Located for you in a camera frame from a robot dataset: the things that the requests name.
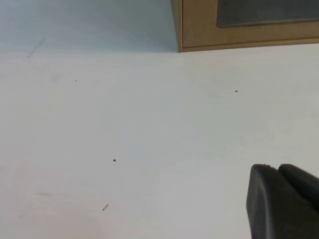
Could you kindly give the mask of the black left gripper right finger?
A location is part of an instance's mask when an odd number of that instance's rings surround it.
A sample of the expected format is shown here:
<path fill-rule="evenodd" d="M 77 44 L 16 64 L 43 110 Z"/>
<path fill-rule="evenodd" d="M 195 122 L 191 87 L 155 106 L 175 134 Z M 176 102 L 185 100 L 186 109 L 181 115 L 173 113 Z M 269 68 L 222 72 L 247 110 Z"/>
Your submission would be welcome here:
<path fill-rule="evenodd" d="M 282 164 L 278 171 L 305 200 L 319 211 L 319 179 L 317 177 L 292 164 Z"/>

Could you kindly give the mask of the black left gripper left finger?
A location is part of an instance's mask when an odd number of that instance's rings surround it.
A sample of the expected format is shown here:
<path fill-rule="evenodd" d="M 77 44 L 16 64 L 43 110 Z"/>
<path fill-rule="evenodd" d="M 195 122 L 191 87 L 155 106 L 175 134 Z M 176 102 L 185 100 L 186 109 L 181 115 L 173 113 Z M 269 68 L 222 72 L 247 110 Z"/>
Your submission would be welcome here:
<path fill-rule="evenodd" d="M 254 239 L 319 237 L 319 212 L 269 165 L 251 167 L 246 209 Z"/>

